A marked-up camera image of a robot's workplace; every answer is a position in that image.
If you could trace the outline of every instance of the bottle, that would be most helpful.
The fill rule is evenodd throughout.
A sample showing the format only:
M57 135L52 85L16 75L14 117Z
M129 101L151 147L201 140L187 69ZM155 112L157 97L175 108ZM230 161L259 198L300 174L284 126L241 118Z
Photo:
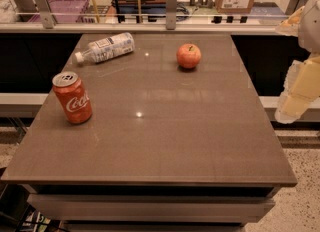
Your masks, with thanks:
M126 32L91 42L85 51L75 53L75 57L79 64L85 61L100 63L132 51L134 40Z

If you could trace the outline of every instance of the gray tabletop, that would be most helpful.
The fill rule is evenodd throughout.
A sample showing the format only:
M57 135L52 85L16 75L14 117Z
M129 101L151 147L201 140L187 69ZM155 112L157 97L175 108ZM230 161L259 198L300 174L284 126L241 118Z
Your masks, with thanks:
M83 35L75 51L110 34ZM296 179L229 35L133 34L136 50L64 70L93 106L66 121L51 92L2 179L18 183L282 185ZM202 60L176 62L183 43Z

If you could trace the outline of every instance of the table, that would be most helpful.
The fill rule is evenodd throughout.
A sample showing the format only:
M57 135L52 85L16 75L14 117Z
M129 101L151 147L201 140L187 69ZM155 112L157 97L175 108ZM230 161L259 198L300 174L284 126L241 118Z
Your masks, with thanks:
M110 34L84 34L74 52ZM297 181L230 35L135 33L133 53L64 71L93 106L66 121L50 92L2 180L45 216L70 221L257 222ZM194 70L176 63L200 47Z

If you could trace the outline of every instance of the apple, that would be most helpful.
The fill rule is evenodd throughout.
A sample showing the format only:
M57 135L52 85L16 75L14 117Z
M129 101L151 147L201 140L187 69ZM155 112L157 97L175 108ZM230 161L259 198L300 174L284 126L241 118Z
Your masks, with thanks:
M201 60L201 51L195 44L183 44L177 51L177 62L183 68L195 68Z

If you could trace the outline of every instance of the red soda can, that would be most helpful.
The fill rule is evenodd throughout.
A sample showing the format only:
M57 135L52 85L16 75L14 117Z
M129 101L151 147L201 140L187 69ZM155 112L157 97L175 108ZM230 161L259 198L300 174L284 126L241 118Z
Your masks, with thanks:
M90 99L80 77L71 71L62 72L52 79L53 91L58 97L67 120L73 124L87 121L92 115Z

